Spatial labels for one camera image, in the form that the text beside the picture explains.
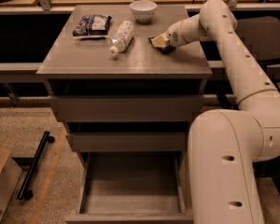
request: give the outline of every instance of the orange line on floor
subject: orange line on floor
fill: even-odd
[[[63,144],[64,144],[65,135],[66,135],[66,131],[65,131],[65,128],[63,128],[63,130],[62,130],[62,132],[61,132],[61,134],[58,138],[58,141],[57,141],[57,149],[55,151],[55,154],[54,154],[53,158],[50,161],[49,170],[48,170],[43,188],[41,190],[40,196],[39,196],[38,201],[36,203],[36,207],[35,207],[35,210],[34,210],[34,213],[33,213],[33,216],[32,216],[32,220],[30,222],[32,224],[37,223],[38,217],[40,215],[41,207],[42,207],[42,205],[43,205],[43,203],[46,199],[46,196],[48,194],[49,183],[50,183],[50,180],[53,177],[53,174],[54,174],[54,171],[55,171],[55,166],[57,164],[59,155],[61,153],[61,150],[62,150],[62,147],[63,147]]]

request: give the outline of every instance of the gray tabletop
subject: gray tabletop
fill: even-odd
[[[115,59],[109,54],[109,40],[73,39],[72,32],[84,15],[112,17],[109,35],[125,21],[133,21],[135,35],[125,52]],[[77,6],[61,31],[38,74],[102,77],[210,77],[211,70],[199,42],[162,54],[148,38],[164,33],[168,27],[188,16],[183,6],[160,5],[148,23],[139,23],[128,5]]]

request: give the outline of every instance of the black wheel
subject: black wheel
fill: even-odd
[[[49,143],[54,143],[55,142],[55,138],[53,136],[49,136],[48,142]]]
[[[32,199],[34,194],[32,193],[31,190],[26,190],[25,195],[24,195],[24,200],[30,200]]]

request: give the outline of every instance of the black chip bag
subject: black chip bag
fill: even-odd
[[[73,31],[73,37],[78,39],[107,37],[111,19],[107,15],[83,16]]]

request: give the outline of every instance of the cardboard box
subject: cardboard box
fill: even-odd
[[[21,175],[20,166],[10,157],[10,151],[0,146],[0,221]]]

